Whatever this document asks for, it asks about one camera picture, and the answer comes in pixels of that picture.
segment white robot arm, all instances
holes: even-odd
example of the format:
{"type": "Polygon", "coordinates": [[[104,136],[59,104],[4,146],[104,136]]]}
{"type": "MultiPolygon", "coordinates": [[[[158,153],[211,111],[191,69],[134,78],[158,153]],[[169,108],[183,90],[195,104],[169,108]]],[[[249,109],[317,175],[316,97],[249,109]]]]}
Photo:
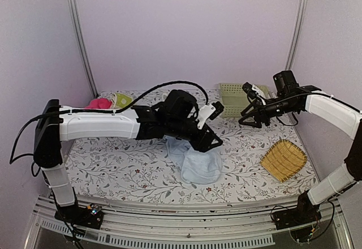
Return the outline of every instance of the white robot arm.
{"type": "Polygon", "coordinates": [[[253,91],[251,84],[243,85],[249,98],[255,100],[242,111],[242,118],[239,120],[241,125],[260,128],[262,123],[270,125],[271,117],[307,111],[335,125],[354,140],[344,163],[319,184],[302,193],[295,209],[272,213],[277,229],[283,229],[320,219],[318,208],[322,202],[362,180],[362,114],[314,86],[300,87],[291,71],[280,72],[273,79],[278,96],[272,99],[261,99],[253,91]]]}
{"type": "Polygon", "coordinates": [[[58,210],[56,218],[98,229],[102,223],[102,212],[87,210],[77,204],[61,155],[62,141],[91,137],[162,139],[168,135],[188,140],[195,150],[206,152],[222,144],[205,123],[222,110],[220,102],[199,110],[196,99],[182,90],[171,91],[165,101],[152,107],[132,106],[121,113],[75,109],[59,106],[58,100],[50,100],[44,114],[51,116],[40,119],[36,127],[34,162],[41,167],[53,191],[58,210]]]}
{"type": "MultiPolygon", "coordinates": [[[[331,98],[319,95],[309,95],[307,97],[305,110],[335,125],[352,140],[355,140],[360,126],[360,120],[362,119],[361,113],[331,98]]],[[[352,174],[349,172],[346,162],[343,163],[308,191],[308,197],[311,203],[313,205],[319,205],[329,197],[339,194],[344,188],[355,183],[357,181],[355,178],[357,177],[352,174]]]]}

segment purple wall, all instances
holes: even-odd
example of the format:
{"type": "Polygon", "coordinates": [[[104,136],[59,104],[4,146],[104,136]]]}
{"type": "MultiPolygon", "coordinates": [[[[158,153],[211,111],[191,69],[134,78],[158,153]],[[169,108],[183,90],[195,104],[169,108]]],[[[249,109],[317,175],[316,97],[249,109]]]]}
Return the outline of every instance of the purple wall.
{"type": "MultiPolygon", "coordinates": [[[[362,109],[362,0],[308,0],[292,70],[299,84],[313,84],[362,109]]],[[[321,178],[346,157],[352,141],[309,114],[298,131],[321,178]]],[[[362,248],[361,185],[340,200],[356,248],[362,248]]]]}
{"type": "MultiPolygon", "coordinates": [[[[91,93],[85,79],[67,0],[0,0],[0,248],[19,249],[39,194],[41,177],[30,174],[31,158],[8,164],[21,126],[46,102],[83,106],[91,93]]],[[[32,152],[30,126],[18,152],[32,152]]]]}
{"type": "Polygon", "coordinates": [[[298,0],[77,0],[100,91],[169,80],[270,84],[283,70],[298,0]]]}

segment white plastic casing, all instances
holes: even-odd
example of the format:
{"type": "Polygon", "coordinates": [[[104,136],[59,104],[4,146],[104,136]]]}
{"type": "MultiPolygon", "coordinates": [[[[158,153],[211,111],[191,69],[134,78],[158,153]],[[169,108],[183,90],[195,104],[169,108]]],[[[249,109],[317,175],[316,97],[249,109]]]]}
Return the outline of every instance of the white plastic casing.
{"type": "Polygon", "coordinates": [[[362,114],[331,98],[308,95],[305,102],[307,112],[315,114],[345,132],[352,140],[355,138],[362,114]]]}
{"type": "Polygon", "coordinates": [[[197,128],[198,129],[202,129],[206,120],[215,112],[216,108],[211,105],[204,105],[200,110],[199,110],[199,116],[197,117],[198,120],[198,124],[197,124],[197,128]]]}
{"type": "MultiPolygon", "coordinates": [[[[62,110],[74,110],[64,106],[62,110]]],[[[140,123],[137,123],[138,115],[133,109],[127,109],[122,113],[71,113],[61,115],[63,123],[60,124],[60,140],[67,141],[79,138],[91,137],[120,137],[134,139],[137,137],[140,123]]]]}
{"type": "Polygon", "coordinates": [[[355,183],[355,180],[353,176],[349,174],[347,166],[344,163],[318,185],[311,188],[308,191],[308,197],[313,205],[318,205],[329,197],[339,194],[339,191],[353,183],[355,183]]]}
{"type": "Polygon", "coordinates": [[[72,185],[68,178],[64,163],[53,168],[41,168],[54,192],[57,203],[61,207],[73,205],[75,202],[72,185]]]}

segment white cable tie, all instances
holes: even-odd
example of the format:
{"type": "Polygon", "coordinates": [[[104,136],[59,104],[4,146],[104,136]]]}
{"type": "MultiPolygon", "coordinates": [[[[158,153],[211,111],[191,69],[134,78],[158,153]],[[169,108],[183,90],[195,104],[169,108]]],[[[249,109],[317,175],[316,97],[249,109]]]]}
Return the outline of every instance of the white cable tie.
{"type": "Polygon", "coordinates": [[[330,176],[329,176],[329,175],[328,175],[328,177],[327,177],[327,180],[328,180],[328,182],[329,182],[329,185],[332,187],[333,191],[334,191],[336,194],[338,194],[338,195],[342,195],[342,194],[340,194],[340,193],[334,188],[334,186],[332,185],[332,183],[331,183],[331,181],[330,181],[330,176]]]}

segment black bracket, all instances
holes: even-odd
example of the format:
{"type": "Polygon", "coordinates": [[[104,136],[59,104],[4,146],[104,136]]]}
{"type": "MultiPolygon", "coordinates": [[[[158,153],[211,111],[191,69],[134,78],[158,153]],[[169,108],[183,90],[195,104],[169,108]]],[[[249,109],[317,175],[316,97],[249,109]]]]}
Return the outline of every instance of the black bracket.
{"type": "Polygon", "coordinates": [[[322,219],[319,205],[312,205],[307,193],[308,191],[305,191],[299,195],[296,208],[284,209],[271,214],[277,230],[304,225],[322,219]]]}
{"type": "Polygon", "coordinates": [[[57,220],[68,222],[71,225],[79,225],[92,229],[100,229],[104,213],[100,210],[101,207],[96,205],[89,205],[85,208],[78,205],[78,200],[74,192],[75,202],[73,205],[60,207],[55,200],[57,211],[54,218],[57,220]]]}
{"type": "MultiPolygon", "coordinates": [[[[43,114],[59,111],[59,100],[52,99],[46,104],[43,114]]],[[[63,163],[59,115],[40,119],[35,128],[34,162],[43,168],[52,168],[63,163]]]]}
{"type": "Polygon", "coordinates": [[[357,129],[355,140],[352,143],[350,152],[344,160],[348,172],[355,181],[362,180],[362,120],[357,129]]]}

